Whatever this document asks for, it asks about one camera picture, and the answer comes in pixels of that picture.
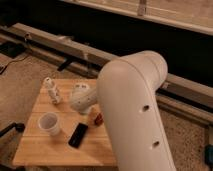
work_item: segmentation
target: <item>floor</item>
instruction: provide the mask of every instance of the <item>floor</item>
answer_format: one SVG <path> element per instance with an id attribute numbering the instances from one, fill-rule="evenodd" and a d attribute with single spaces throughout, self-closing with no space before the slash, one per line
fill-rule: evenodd
<path id="1" fill-rule="evenodd" d="M 9 60 L 8 57 L 0 54 L 0 65 L 6 64 Z M 0 129 L 14 121 L 27 122 L 41 83 L 47 76 L 51 78 L 82 78 L 66 70 L 58 72 L 57 66 L 33 56 L 22 62 L 11 64 L 6 72 L 0 75 Z M 167 111 L 160 110 L 160 112 L 177 170 L 208 171 L 208 167 L 203 162 L 206 129 Z M 20 134 L 13 131 L 1 138 L 0 163 L 12 167 L 12 159 L 20 137 Z M 27 170 L 86 171 L 94 170 L 94 168 L 28 167 Z M 95 168 L 95 170 L 117 169 Z"/>

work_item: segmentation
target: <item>black phone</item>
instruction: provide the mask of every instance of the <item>black phone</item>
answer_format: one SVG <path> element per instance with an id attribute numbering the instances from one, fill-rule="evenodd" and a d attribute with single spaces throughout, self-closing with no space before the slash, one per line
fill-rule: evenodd
<path id="1" fill-rule="evenodd" d="M 83 123 L 79 123 L 78 126 L 76 127 L 74 133 L 72 134 L 68 144 L 72 147 L 78 148 L 79 145 L 81 144 L 81 141 L 86 133 L 88 129 L 88 126 L 83 124 Z"/>

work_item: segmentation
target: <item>red object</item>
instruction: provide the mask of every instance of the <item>red object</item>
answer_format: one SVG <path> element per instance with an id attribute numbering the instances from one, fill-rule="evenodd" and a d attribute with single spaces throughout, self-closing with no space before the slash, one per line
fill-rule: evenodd
<path id="1" fill-rule="evenodd" d="M 99 113 L 98 116 L 95 118 L 94 123 L 95 123 L 95 125 L 99 126 L 99 125 L 101 125 L 103 122 L 104 122 L 104 121 L 103 121 L 102 115 L 101 115 L 101 113 Z"/>

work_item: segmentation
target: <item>screw hole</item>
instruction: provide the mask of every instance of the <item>screw hole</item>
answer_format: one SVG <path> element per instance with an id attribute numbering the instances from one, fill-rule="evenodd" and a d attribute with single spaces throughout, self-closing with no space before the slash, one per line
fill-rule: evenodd
<path id="1" fill-rule="evenodd" d="M 149 110 L 149 105 L 146 105 L 143 107 L 143 111 L 146 112 L 147 110 Z"/>
<path id="2" fill-rule="evenodd" d="M 156 141 L 152 144 L 152 148 L 156 148 L 160 145 L 160 142 L 159 141 Z"/>

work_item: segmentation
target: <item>black wall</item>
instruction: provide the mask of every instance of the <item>black wall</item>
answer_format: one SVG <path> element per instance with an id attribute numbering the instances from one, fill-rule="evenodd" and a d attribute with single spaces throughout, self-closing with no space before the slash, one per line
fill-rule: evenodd
<path id="1" fill-rule="evenodd" d="M 213 87 L 213 36 L 57 0 L 16 0 L 16 8 L 24 24 L 120 56 L 157 51 L 170 73 Z"/>

